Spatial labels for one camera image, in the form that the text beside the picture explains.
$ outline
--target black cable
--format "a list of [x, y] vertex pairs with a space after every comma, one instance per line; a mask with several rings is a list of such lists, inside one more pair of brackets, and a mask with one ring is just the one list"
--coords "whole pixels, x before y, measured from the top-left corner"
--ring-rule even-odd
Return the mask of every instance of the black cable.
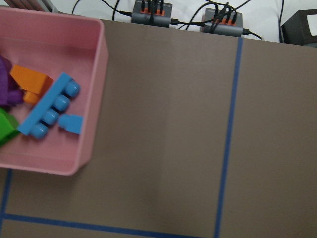
[[[217, 5], [219, 5], [219, 6], [226, 6], [226, 4], [224, 4], [224, 3], [218, 3], [218, 2], [215, 2], [215, 1], [211, 1], [211, 0], [205, 0], [205, 1], [210, 2], [210, 3], [217, 4]], [[230, 9], [232, 9], [235, 13], [237, 13], [236, 8], [234, 8], [233, 6], [230, 6], [230, 5], [228, 5], [228, 7], [229, 7]]]
[[164, 0], [160, 0], [160, 14], [163, 14], [163, 9], [164, 9]]
[[242, 35], [246, 35], [246, 36], [247, 36], [247, 35], [249, 35], [249, 34], [254, 35], [254, 36], [258, 37], [260, 40], [262, 40], [262, 37], [261, 37], [261, 36], [257, 35], [256, 33], [253, 33], [253, 32], [250, 31], [249, 29], [243, 28]]
[[178, 27], [178, 30], [182, 29], [184, 26], [186, 26], [187, 24], [183, 24], [180, 27]]
[[142, 0], [141, 1], [141, 11], [144, 11], [144, 9], [145, 9], [145, 1]]
[[223, 18], [226, 15], [227, 15], [227, 17], [231, 16], [232, 9], [230, 9], [228, 6], [229, 6], [229, 3], [227, 2], [226, 5], [223, 7], [223, 9], [218, 14], [218, 17], [214, 17], [214, 19], [216, 19], [216, 21], [213, 21], [211, 28], [209, 30], [209, 33], [211, 33], [211, 34], [214, 33], [215, 29], [222, 22]]
[[73, 7], [73, 10], [71, 11], [71, 14], [74, 15], [74, 11], [75, 11], [75, 8], [77, 6], [77, 4], [80, 2], [80, 0], [77, 0], [77, 2], [75, 3], [74, 7]]
[[187, 25], [187, 27], [186, 27], [185, 30], [188, 30], [190, 23], [193, 22], [195, 16], [198, 14], [198, 12], [199, 12], [203, 7], [208, 6], [208, 5], [214, 5], [214, 6], [215, 6], [215, 8], [216, 8], [216, 10], [215, 10], [215, 16], [216, 16], [216, 13], [218, 13], [218, 5], [217, 5], [216, 3], [214, 3], [214, 2], [209, 2], [209, 1], [208, 1], [207, 3], [201, 5], [201, 6], [196, 10], [196, 12], [194, 13], [193, 17], [190, 19], [189, 24]]
[[247, 4], [249, 1], [251, 0], [247, 0], [244, 3], [242, 3], [240, 6], [236, 7], [236, 10], [238, 10], [239, 8], [243, 7], [245, 4]]
[[183, 25], [187, 26], [187, 25], [196, 25], [196, 23], [195, 22], [187, 23], [187, 22], [178, 21], [177, 24], [183, 24]]
[[282, 0], [281, 14], [280, 14], [279, 20], [278, 20], [278, 35], [279, 35], [279, 41], [281, 43], [284, 43], [284, 39], [283, 39], [283, 35], [282, 35], [282, 26], [281, 26], [283, 10], [284, 10], [284, 0]]
[[150, 15], [150, 20], [149, 20], [149, 25], [150, 26], [154, 25], [154, 4], [153, 4], [153, 1], [151, 1], [151, 15]]
[[238, 14], [235, 13], [231, 21], [232, 24], [236, 23], [237, 17], [238, 17]]
[[150, 12], [150, 10], [151, 10], [151, 0], [148, 0], [148, 12]]
[[117, 0], [117, 2], [115, 3], [115, 6], [114, 6], [114, 10], [113, 10], [113, 13], [112, 13], [112, 20], [113, 21], [114, 21], [115, 12], [117, 11], [119, 2], [120, 2], [120, 0]]
[[249, 34], [254, 35], [254, 36], [258, 37], [260, 40], [262, 40], [262, 37], [261, 37], [261, 36], [259, 36], [259, 35], [257, 35], [256, 33], [253, 33], [253, 32], [251, 32], [251, 31], [250, 31], [250, 33], [249, 33]]
[[157, 10], [158, 10], [158, 4], [159, 4], [159, 0], [154, 0], [154, 14], [157, 13]]
[[[77, 4], [79, 3], [79, 1], [80, 1], [80, 0], [77, 0], [77, 2], [75, 3], [71, 14], [74, 14], [75, 8], [76, 8]], [[132, 16], [132, 13], [131, 13], [131, 12], [128, 12], [128, 11], [118, 11], [117, 9], [115, 9], [114, 7], [112, 7], [109, 3], [107, 3], [105, 0], [100, 0], [100, 1], [102, 1], [102, 2], [105, 3], [108, 7], [110, 7], [113, 11], [118, 12], [118, 13], [120, 13], [121, 15], [130, 16], [130, 17]]]
[[232, 13], [232, 11], [230, 11], [229, 14], [227, 15], [226, 24], [229, 23], [229, 20], [230, 20], [230, 17], [231, 17], [231, 13]]

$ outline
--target power strip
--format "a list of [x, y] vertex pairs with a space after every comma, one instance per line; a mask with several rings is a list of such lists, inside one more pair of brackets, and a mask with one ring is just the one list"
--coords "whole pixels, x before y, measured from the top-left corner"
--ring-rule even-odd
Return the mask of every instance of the power strip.
[[170, 3], [164, 3], [162, 5], [162, 11], [160, 8], [161, 1], [157, 1], [158, 7], [157, 9], [151, 9], [153, 6], [153, 1], [144, 1], [145, 4], [142, 6], [141, 0], [136, 0], [131, 16], [131, 22], [143, 25], [152, 25], [152, 26], [160, 26], [160, 27], [167, 27], [171, 23], [171, 16], [172, 16], [172, 7], [173, 5]]
[[[214, 13], [215, 13], [215, 9], [206, 8], [203, 21], [213, 19]], [[234, 24], [232, 24], [233, 15], [234, 13], [231, 14], [228, 22], [226, 22], [226, 18], [224, 18], [222, 22], [218, 23], [217, 27], [213, 31], [213, 34], [241, 37], [243, 33], [242, 13], [239, 13], [239, 12], [237, 13], [237, 20]], [[210, 33], [212, 24], [213, 24], [212, 22], [205, 23], [205, 26], [201, 27], [201, 32]]]

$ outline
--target black box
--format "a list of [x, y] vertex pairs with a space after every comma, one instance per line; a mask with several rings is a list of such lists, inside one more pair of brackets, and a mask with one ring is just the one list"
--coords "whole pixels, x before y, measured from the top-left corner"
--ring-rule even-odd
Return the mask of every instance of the black box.
[[317, 47], [317, 36], [312, 36], [307, 16], [316, 15], [317, 9], [297, 11], [283, 25], [284, 42], [301, 46]]

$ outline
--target power cord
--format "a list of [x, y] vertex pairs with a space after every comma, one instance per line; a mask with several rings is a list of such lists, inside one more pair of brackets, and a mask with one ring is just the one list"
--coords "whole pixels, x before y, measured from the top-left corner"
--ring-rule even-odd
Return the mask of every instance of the power cord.
[[284, 43], [283, 34], [282, 34], [282, 26], [281, 26], [283, 10], [284, 10], [284, 0], [282, 0], [281, 14], [280, 14], [279, 20], [278, 20], [278, 35], [279, 35], [280, 43]]
[[186, 27], [186, 29], [185, 29], [186, 31], [188, 30], [189, 26], [190, 26], [191, 23], [193, 22], [195, 16], [198, 14], [198, 12], [199, 12], [201, 9], [203, 9], [205, 6], [208, 6], [208, 5], [214, 5], [214, 6], [215, 6], [215, 9], [216, 9], [216, 10], [215, 10], [215, 16], [218, 14], [219, 7], [218, 7], [218, 4], [217, 4], [217, 3], [215, 3], [215, 2], [207, 2], [207, 3], [203, 4], [203, 5], [201, 5], [201, 6], [196, 10], [196, 12], [195, 12], [194, 15], [192, 16], [192, 18], [190, 19], [189, 24], [187, 25], [187, 27]]
[[[77, 6], [77, 4], [80, 2], [81, 0], [77, 0], [77, 2], [75, 3], [74, 7], [73, 7], [73, 10], [71, 12], [71, 14], [73, 15], [74, 14], [74, 11], [75, 11], [75, 8]], [[106, 2], [105, 0], [100, 0], [102, 1], [104, 4], [106, 4], [108, 7], [110, 7], [113, 11], [115, 12], [118, 12], [120, 13], [121, 15], [125, 15], [125, 16], [132, 16], [132, 13], [131, 12], [127, 12], [127, 11], [119, 11], [117, 9], [115, 9], [114, 7], [112, 7], [108, 2]]]
[[256, 37], [258, 37], [260, 40], [262, 40], [262, 37], [257, 35], [256, 33], [253, 33], [252, 31], [250, 31], [249, 29], [243, 28], [243, 32], [242, 35], [254, 35]]
[[113, 13], [112, 13], [112, 20], [113, 21], [114, 21], [115, 11], [118, 8], [119, 2], [120, 2], [120, 0], [117, 0], [117, 2], [115, 3], [115, 6], [114, 6], [114, 10], [113, 10]]
[[236, 10], [238, 10], [239, 8], [243, 7], [245, 4], [247, 4], [249, 1], [251, 0], [247, 0], [244, 3], [242, 3], [240, 6], [236, 7]]
[[223, 18], [225, 17], [226, 14], [227, 14], [227, 20], [229, 21], [230, 16], [231, 16], [231, 12], [232, 12], [232, 8], [229, 7], [229, 3], [227, 2], [227, 4], [220, 11], [219, 16], [216, 16], [216, 14], [215, 14], [215, 16], [213, 17], [214, 21], [212, 22], [212, 25], [211, 25], [211, 28], [209, 30], [209, 33], [214, 33], [215, 29], [217, 28], [219, 23], [222, 22], [222, 20], [223, 20]]

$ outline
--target blue 2x4 block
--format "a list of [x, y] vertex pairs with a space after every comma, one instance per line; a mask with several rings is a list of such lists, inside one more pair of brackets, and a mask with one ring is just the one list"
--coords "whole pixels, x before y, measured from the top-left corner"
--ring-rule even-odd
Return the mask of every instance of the blue 2x4 block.
[[59, 113], [68, 108], [70, 104], [68, 97], [75, 97], [79, 91], [79, 84], [66, 73], [62, 73], [23, 124], [18, 127], [18, 131], [24, 135], [42, 139], [48, 132], [47, 125], [55, 124]]

